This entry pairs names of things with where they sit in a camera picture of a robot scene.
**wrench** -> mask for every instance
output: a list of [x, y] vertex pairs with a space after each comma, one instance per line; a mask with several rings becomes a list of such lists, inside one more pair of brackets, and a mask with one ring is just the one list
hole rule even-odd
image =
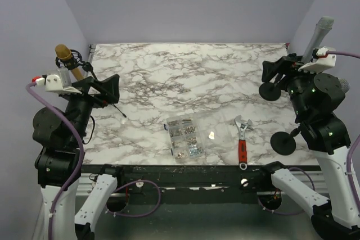
[[241, 121], [241, 116], [235, 117], [235, 124], [238, 131], [238, 164], [241, 170], [248, 168], [248, 153], [246, 151], [245, 130], [254, 130], [253, 122], [249, 119], [246, 123]]

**white marble surface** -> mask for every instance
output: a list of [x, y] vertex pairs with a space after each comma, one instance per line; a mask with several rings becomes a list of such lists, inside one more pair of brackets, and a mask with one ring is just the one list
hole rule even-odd
[[96, 128], [84, 162], [178, 164], [170, 154], [165, 119], [216, 109], [225, 118], [230, 142], [186, 164], [237, 165], [237, 115], [254, 123], [255, 129], [246, 135], [249, 165], [276, 160], [286, 165], [317, 164], [300, 135], [291, 156], [276, 154], [269, 143], [273, 133], [296, 127], [284, 93], [276, 102], [258, 94], [262, 61], [276, 61], [285, 54], [284, 44], [98, 44], [94, 71], [100, 80], [120, 75], [118, 106], [128, 119], [110, 106], [93, 110]]

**wall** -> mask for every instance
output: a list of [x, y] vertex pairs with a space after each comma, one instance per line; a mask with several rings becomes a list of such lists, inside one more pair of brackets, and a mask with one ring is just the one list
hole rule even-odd
[[[32, 118], [42, 106], [25, 86], [56, 68], [56, 44], [86, 56], [87, 42], [65, 0], [0, 0], [0, 33], [0, 238], [31, 239], [41, 206]], [[64, 109], [60, 98], [44, 96]]]
[[313, 0], [66, 0], [91, 43], [289, 42]]
[[[335, 22], [322, 45], [334, 47], [337, 51], [360, 53], [360, 0], [314, 0], [291, 41], [290, 52], [302, 55], [314, 32], [315, 24], [323, 15], [334, 17]], [[341, 56], [337, 58], [335, 68], [329, 71], [339, 78], [347, 79], [352, 86], [346, 99], [336, 110], [337, 116], [345, 122], [352, 142], [360, 133], [359, 71], [359, 59]], [[360, 153], [355, 155], [354, 164], [360, 170]]]

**black disc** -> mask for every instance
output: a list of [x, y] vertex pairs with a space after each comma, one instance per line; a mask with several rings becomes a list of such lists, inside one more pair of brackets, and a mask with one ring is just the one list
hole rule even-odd
[[274, 83], [263, 83], [259, 87], [260, 96], [267, 101], [276, 101], [281, 96], [281, 90]]
[[282, 156], [294, 153], [296, 143], [293, 137], [287, 132], [277, 132], [271, 136], [270, 144], [274, 151]]

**microphone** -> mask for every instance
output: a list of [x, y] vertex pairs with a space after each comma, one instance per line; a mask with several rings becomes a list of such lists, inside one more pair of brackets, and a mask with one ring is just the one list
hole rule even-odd
[[63, 44], [57, 45], [55, 47], [55, 53], [57, 56], [56, 65], [60, 67], [60, 63], [58, 63], [58, 61], [60, 61], [64, 64], [65, 67], [67, 67], [68, 70], [71, 71], [77, 81], [81, 81], [84, 79], [84, 76], [82, 75], [79, 68], [75, 66], [77, 64], [77, 61], [74, 58], [73, 52], [77, 53], [78, 57], [82, 58], [78, 51], [70, 50], [67, 46]]
[[346, 93], [347, 91], [350, 90], [350, 84], [346, 79], [339, 79], [340, 85], [341, 85], [341, 90]]
[[319, 22], [316, 24], [314, 34], [303, 54], [303, 57], [301, 58], [301, 62], [306, 64], [311, 61], [313, 50], [321, 44], [326, 34], [332, 29], [333, 24], [334, 18], [329, 16], [321, 17]]

